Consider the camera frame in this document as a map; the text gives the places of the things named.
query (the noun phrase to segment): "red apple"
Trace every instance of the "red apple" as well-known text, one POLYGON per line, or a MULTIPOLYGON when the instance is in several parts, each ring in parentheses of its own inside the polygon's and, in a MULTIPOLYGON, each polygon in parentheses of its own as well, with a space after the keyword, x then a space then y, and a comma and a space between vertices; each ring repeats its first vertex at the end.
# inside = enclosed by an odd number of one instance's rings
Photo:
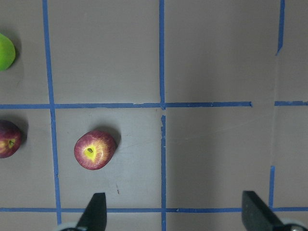
POLYGON ((104 167, 116 151, 114 138, 104 131, 90 131, 75 144, 74 154, 78 163, 86 169, 104 167))
POLYGON ((21 131, 10 121, 0 120, 0 158, 13 155, 21 144, 21 131))

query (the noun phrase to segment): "blue grid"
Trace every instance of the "blue grid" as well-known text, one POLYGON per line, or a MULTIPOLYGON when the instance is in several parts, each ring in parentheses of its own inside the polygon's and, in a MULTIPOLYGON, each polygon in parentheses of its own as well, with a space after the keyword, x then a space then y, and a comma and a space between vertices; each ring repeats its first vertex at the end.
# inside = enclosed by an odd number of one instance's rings
MULTIPOLYGON (((43 24, 47 66, 47 81, 49 90, 49 104, 0 104, 0 109, 49 109, 51 113, 51 137, 52 153, 54 167, 54 187, 56 208, 0 208, 0 212, 54 212, 57 214, 57 223, 61 224, 61 213, 82 213, 84 208, 61 208, 60 186, 58 178, 58 154, 56 137, 56 116, 55 109, 68 108, 166 108, 172 107, 253 107, 252 102, 205 102, 205 103, 166 103, 165 102, 165 74, 164 74, 164 0, 159 0, 159 83, 160 98, 159 103, 76 103, 76 104, 57 104, 54 103, 52 86, 51 53, 49 41, 48 24, 48 0, 42 0, 43 24)), ((285 2, 281 0, 278 51, 283 46, 283 27, 284 27, 284 9, 285 2)), ((308 102, 303 101, 275 101, 275 106, 308 106, 308 102)), ((166 202, 166 116, 162 118, 162 139, 161 139, 161 208, 108 208, 108 213, 161 213, 162 231, 167 229, 166 213, 240 213, 241 208, 167 208, 166 202)), ((269 174, 269 206, 275 212, 282 211, 308 211, 308 207, 273 207, 274 204, 274 184, 275 184, 275 166, 271 166, 269 174)))

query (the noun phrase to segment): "apple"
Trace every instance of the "apple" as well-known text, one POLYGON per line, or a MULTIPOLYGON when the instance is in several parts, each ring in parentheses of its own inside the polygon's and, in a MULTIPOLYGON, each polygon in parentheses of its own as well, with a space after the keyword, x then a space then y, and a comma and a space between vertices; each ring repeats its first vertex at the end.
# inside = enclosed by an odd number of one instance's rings
POLYGON ((104 167, 116 151, 114 138, 104 131, 90 131, 75 144, 74 155, 78 163, 88 170, 104 167))
POLYGON ((13 43, 0 33, 0 71, 9 68, 15 57, 16 52, 13 43))
POLYGON ((0 120, 0 158, 13 155, 21 144, 21 131, 10 121, 0 120))

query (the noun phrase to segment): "gray surface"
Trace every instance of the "gray surface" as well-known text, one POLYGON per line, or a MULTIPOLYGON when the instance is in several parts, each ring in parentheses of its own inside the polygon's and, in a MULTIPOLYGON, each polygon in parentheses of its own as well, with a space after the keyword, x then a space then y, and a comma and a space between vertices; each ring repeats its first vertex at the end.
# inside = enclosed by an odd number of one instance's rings
POLYGON ((160 207, 161 114, 155 108, 57 110, 62 206, 85 208, 93 193, 106 192, 111 208, 160 207), (119 146, 105 167, 89 171, 75 160, 74 146, 97 128, 111 132, 119 146))
POLYGON ((17 152, 0 159, 0 207, 54 207, 49 110, 0 110, 26 136, 17 152))
POLYGON ((271 112, 167 109, 167 207, 240 207, 243 190, 267 202, 271 112))
POLYGON ((50 1, 55 102, 159 102, 158 3, 50 1))
POLYGON ((277 99, 308 100, 308 2, 286 0, 283 49, 278 56, 277 99))
MULTIPOLYGON (((80 218, 81 213, 63 213, 63 222, 80 218)), ((106 231, 158 231, 161 230, 160 213, 108 213, 106 231)))
POLYGON ((1 212, 3 231, 51 231, 57 225, 55 213, 1 212))
POLYGON ((273 101, 279 0, 165 2, 167 102, 273 101))
POLYGON ((275 206, 308 206, 307 107, 276 108, 275 206))
POLYGON ((2 0, 0 33, 17 50, 12 67, 0 72, 0 103, 48 103, 41 0, 2 0))
POLYGON ((172 231, 244 231, 241 213, 167 214, 167 230, 172 231))

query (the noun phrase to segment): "green apple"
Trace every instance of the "green apple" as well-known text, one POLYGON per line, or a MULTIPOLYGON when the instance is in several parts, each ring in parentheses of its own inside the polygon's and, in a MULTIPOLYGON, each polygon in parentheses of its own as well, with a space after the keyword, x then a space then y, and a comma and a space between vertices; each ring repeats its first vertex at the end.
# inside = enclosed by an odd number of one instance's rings
POLYGON ((0 33, 0 71, 6 70, 14 62, 16 53, 13 43, 0 33))

